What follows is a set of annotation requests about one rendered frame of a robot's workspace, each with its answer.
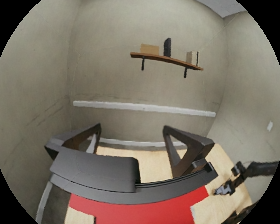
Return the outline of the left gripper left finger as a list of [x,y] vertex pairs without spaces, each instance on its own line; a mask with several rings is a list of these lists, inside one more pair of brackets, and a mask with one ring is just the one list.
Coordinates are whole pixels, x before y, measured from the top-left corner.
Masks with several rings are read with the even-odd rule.
[[101,135],[100,123],[96,123],[85,128],[52,136],[49,141],[62,145],[66,148],[71,148],[73,150],[79,151],[79,144],[81,144],[93,134],[94,136],[86,152],[96,154]]

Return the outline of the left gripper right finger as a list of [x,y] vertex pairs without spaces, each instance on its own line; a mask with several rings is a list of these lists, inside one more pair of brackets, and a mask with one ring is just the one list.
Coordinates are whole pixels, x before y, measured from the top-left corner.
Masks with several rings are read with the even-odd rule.
[[[205,159],[215,145],[215,142],[210,138],[185,132],[168,125],[164,125],[162,133],[173,178],[180,177],[192,163]],[[170,136],[187,146],[187,151],[182,159]]]

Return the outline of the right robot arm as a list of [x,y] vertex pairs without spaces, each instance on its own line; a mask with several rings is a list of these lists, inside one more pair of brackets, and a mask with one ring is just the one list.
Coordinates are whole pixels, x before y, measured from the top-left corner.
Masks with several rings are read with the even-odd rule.
[[[252,162],[251,164],[249,164],[249,166],[247,168],[245,168],[245,166],[243,166],[241,164],[242,164],[241,161],[239,161],[231,169],[231,172],[234,173],[233,174],[234,177],[235,176],[237,177],[235,179],[235,184],[237,186],[241,185],[244,181],[246,181],[246,178],[248,176],[250,178],[258,177],[258,176],[274,176],[279,162],[273,162],[273,163],[262,163],[262,162],[261,163],[258,163],[258,162],[254,163],[254,162]],[[243,208],[238,215],[237,215],[236,211],[234,211],[221,224],[237,224],[237,223],[241,222],[251,212],[251,210],[256,206],[256,204],[259,202],[259,200],[257,202],[255,202],[254,204]],[[236,216],[237,219],[234,216]]]

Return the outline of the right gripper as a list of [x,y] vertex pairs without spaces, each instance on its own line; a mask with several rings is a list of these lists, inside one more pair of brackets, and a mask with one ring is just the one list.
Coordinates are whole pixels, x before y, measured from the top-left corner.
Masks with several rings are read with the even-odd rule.
[[[228,180],[225,185],[224,185],[224,188],[223,186],[221,186],[220,188],[216,188],[216,191],[217,191],[217,194],[221,193],[221,195],[232,195],[233,193],[236,192],[236,188],[238,187],[236,184],[235,184],[235,179],[233,180],[233,183],[231,183],[232,180]],[[218,190],[217,190],[218,189]],[[225,189],[225,190],[224,190]],[[231,192],[231,193],[230,193]],[[226,194],[225,194],[226,193]]]

